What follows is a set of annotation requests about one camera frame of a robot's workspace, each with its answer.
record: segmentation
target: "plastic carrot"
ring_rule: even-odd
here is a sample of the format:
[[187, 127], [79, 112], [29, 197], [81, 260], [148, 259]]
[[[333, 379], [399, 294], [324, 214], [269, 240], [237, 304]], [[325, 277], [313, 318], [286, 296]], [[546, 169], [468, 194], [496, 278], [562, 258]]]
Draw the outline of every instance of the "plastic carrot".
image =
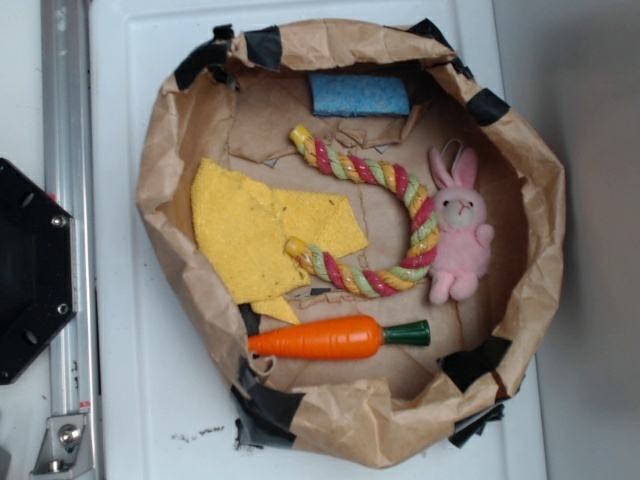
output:
[[429, 345], [429, 323], [383, 328], [368, 315], [332, 318], [251, 336], [249, 350], [278, 357], [347, 360], [371, 357], [386, 343]]

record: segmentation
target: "gray wall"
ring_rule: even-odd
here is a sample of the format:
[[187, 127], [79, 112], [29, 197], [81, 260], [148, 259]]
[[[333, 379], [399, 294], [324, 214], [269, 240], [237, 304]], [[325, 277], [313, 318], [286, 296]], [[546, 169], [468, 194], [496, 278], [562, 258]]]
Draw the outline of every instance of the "gray wall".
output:
[[640, 478], [640, 2], [494, 0], [507, 101], [567, 168], [538, 354], [549, 478]]

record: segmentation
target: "bunny ear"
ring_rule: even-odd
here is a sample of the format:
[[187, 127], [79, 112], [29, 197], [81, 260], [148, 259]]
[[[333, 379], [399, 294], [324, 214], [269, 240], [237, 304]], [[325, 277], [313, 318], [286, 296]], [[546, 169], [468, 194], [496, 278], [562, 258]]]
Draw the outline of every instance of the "bunny ear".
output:
[[429, 165], [431, 166], [431, 176], [439, 189], [455, 186], [453, 177], [449, 175], [444, 166], [444, 160], [437, 148], [429, 150]]
[[455, 185], [473, 188], [478, 173], [478, 154], [472, 148], [464, 150], [451, 167]]

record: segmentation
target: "pink bunny plush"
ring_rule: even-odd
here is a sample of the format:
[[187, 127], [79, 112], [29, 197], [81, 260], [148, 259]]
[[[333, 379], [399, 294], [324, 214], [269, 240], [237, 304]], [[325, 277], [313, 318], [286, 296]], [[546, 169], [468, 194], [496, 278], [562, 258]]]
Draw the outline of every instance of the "pink bunny plush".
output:
[[484, 223], [487, 207], [473, 189], [478, 170], [475, 150], [463, 150], [451, 174], [437, 149], [429, 151], [429, 161], [439, 188], [433, 199], [440, 227], [438, 253], [429, 270], [433, 277], [429, 300], [442, 305], [449, 296], [464, 300], [474, 294], [478, 278], [487, 273], [494, 230]]

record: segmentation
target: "colorful rope toy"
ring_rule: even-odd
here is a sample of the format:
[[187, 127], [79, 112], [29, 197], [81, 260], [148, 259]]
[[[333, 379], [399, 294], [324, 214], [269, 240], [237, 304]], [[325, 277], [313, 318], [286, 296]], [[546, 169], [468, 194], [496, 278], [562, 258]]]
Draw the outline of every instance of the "colorful rope toy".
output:
[[287, 254], [311, 275], [370, 298], [394, 295], [422, 280], [436, 256], [440, 231], [433, 200], [417, 177], [397, 164], [338, 153], [311, 135], [303, 125], [291, 130], [289, 138], [307, 163], [322, 173], [354, 183], [380, 185], [395, 193], [411, 217], [411, 247], [400, 265], [377, 271], [346, 265], [330, 253], [295, 237], [287, 241]]

